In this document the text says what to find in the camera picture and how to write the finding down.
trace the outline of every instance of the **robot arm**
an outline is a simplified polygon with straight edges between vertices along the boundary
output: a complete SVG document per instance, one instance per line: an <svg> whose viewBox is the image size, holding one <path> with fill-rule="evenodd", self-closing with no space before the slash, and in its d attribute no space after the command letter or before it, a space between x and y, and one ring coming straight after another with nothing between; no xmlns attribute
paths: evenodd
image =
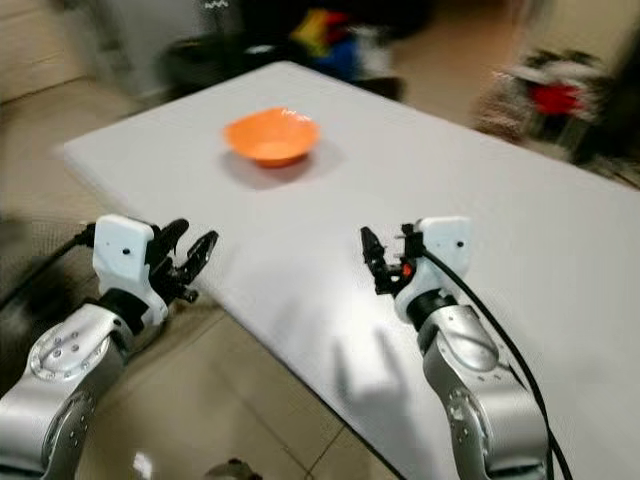
<svg viewBox="0 0 640 480"><path fill-rule="evenodd" d="M400 319L418 332L424 375L444 406L462 480L542 480L547 476L546 422L512 373L506 354L457 287L423 255L426 247L458 275L469 265L469 220L425 219L403 225L405 252L389 266L384 247L363 228L365 263L376 293L391 294Z"/></svg>
<svg viewBox="0 0 640 480"><path fill-rule="evenodd" d="M93 266L102 297L42 335L16 385L0 399L0 479L73 478L96 402L118 379L134 337L167 316L209 261L209 232L181 267L168 253L186 220L164 229L107 215L96 223Z"/></svg>

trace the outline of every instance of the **orange bowl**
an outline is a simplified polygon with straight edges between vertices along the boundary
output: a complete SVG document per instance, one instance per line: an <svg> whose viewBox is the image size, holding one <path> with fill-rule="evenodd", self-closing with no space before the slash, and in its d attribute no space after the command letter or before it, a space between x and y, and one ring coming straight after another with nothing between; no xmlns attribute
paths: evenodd
<svg viewBox="0 0 640 480"><path fill-rule="evenodd" d="M318 140L318 125L309 117L278 107L241 118L224 130L231 149L262 167L284 167L304 155Z"/></svg>

